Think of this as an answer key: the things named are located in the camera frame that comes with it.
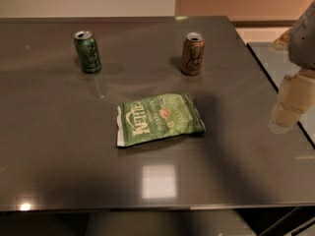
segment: green chip bag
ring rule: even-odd
[[[117,125],[119,147],[206,130],[187,93],[122,103],[118,106]]]

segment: beige wall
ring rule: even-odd
[[[0,0],[0,18],[173,16],[175,0]]]
[[[228,15],[233,21],[296,20],[313,0],[177,0],[176,15]]]

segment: can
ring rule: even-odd
[[[74,38],[82,70],[86,73],[99,71],[101,65],[93,33],[88,30],[80,30],[75,33]]]
[[[186,35],[183,46],[181,71],[186,75],[197,75],[201,71],[205,40],[198,32]]]

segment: can top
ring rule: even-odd
[[[203,40],[203,37],[198,32],[190,32],[186,35],[186,38],[190,41],[201,41]]]
[[[85,40],[93,36],[93,34],[88,30],[80,30],[75,33],[75,38],[78,40]]]

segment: brown soda can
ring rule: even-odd
[[[186,75],[197,75],[201,71],[205,40],[198,32],[186,35],[183,46],[181,71]]]

